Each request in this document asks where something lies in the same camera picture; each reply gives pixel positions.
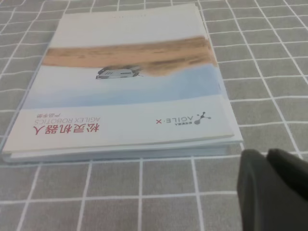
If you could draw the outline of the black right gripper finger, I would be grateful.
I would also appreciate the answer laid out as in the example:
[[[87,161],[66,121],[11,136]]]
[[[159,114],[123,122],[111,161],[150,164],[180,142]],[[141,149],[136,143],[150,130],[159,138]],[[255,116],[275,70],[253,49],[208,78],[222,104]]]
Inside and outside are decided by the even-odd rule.
[[[237,194],[244,231],[308,229],[308,164],[284,150],[242,151]]]

